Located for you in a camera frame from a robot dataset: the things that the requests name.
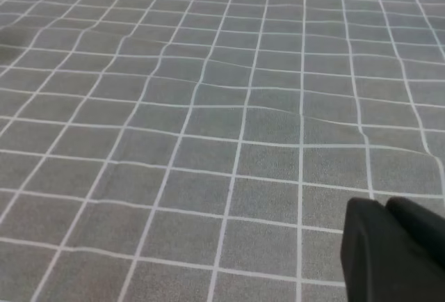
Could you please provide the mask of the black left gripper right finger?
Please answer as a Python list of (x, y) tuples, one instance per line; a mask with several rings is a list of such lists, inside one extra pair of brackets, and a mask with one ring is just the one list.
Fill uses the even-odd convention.
[(385, 209), (408, 235), (444, 268), (444, 218), (402, 197), (388, 199)]

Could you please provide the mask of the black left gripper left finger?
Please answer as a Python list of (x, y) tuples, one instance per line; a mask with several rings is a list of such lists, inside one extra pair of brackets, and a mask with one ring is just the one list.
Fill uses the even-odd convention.
[(348, 301), (443, 301), (444, 268), (385, 205), (347, 203), (340, 257)]

